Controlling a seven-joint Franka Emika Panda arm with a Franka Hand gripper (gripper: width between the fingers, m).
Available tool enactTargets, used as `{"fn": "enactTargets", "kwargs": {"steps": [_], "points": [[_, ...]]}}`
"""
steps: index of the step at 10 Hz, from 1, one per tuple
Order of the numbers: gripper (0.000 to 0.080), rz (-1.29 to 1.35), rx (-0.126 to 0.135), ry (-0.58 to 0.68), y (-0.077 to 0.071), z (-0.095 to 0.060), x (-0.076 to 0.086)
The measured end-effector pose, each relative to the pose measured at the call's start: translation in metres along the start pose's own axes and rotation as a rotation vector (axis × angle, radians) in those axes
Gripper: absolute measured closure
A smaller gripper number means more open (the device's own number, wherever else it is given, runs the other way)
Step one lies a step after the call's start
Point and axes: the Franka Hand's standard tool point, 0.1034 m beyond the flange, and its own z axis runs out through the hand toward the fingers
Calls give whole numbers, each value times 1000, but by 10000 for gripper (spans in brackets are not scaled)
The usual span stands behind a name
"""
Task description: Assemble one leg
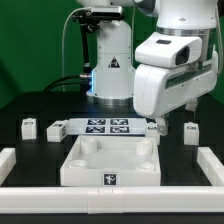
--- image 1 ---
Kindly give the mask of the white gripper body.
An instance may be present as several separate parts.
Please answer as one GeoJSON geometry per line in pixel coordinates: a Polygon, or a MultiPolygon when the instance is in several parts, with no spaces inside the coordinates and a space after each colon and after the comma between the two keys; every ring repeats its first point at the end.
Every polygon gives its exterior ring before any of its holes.
{"type": "Polygon", "coordinates": [[[139,65],[134,79],[135,111],[156,119],[213,90],[217,82],[217,52],[203,65],[192,77],[188,76],[185,66],[165,69],[139,65]]]}

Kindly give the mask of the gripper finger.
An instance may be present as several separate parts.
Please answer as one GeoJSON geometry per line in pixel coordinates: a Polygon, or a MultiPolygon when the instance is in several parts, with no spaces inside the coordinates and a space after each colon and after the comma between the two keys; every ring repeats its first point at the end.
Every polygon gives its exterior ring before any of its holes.
{"type": "Polygon", "coordinates": [[[198,106],[198,100],[194,99],[186,104],[185,109],[191,112],[195,112],[197,106],[198,106]]]}
{"type": "Polygon", "coordinates": [[[168,122],[166,117],[159,117],[156,119],[157,130],[161,136],[168,134],[168,122]]]}

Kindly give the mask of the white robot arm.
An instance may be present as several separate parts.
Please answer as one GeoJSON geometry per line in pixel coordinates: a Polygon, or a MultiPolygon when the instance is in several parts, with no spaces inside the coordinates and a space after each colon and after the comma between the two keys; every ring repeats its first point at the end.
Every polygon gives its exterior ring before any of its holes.
{"type": "Polygon", "coordinates": [[[88,96],[133,99],[135,111],[167,133],[166,115],[214,89],[221,56],[214,44],[219,0],[77,0],[89,30],[97,29],[97,65],[88,96]],[[137,48],[123,8],[157,19],[156,31],[137,48]]]}

